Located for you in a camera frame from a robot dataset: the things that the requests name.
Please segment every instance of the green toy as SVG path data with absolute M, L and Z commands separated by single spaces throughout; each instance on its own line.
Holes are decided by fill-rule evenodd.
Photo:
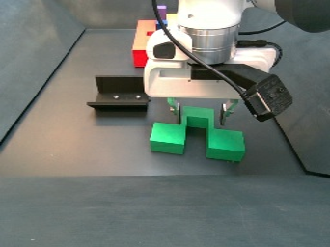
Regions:
M 154 124 L 152 133 L 150 137 L 151 151 L 183 154 L 187 126 L 206 128 L 207 158 L 222 159 L 235 162 L 242 161 L 245 155 L 245 143 L 242 132 L 225 129 L 215 129 L 214 110 L 192 106 L 183 107 L 180 124 Z

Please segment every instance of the green object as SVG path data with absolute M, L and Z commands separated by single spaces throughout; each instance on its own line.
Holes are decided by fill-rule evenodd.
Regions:
M 187 126 L 207 130 L 207 158 L 242 161 L 245 155 L 242 132 L 215 129 L 214 110 L 192 106 L 183 107 L 182 124 L 154 124 L 150 137 L 151 151 L 183 154 Z

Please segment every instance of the gray table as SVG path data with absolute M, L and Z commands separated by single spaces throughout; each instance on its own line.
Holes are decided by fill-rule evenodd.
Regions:
M 96 113 L 96 75 L 142 75 L 131 61 L 135 30 L 88 30 L 50 84 L 0 147 L 0 176 L 302 174 L 273 121 L 258 123 L 243 105 L 227 129 L 245 133 L 241 164 L 204 157 L 204 131 L 188 130 L 183 156 L 150 152 L 154 122 L 174 123 L 166 100 L 154 98 L 143 114 Z M 223 100 L 182 104 L 219 111 Z

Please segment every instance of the red object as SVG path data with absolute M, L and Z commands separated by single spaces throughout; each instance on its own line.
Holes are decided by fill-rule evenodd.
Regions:
M 139 20 L 131 49 L 132 63 L 135 67 L 144 67 L 147 64 L 146 46 L 150 36 L 156 31 L 155 20 Z

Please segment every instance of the metal cylinder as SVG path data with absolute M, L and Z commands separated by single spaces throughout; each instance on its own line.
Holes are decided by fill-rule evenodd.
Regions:
M 180 26 L 192 38 L 192 53 L 207 64 L 225 63 L 237 53 L 238 25 L 223 29 L 194 29 Z

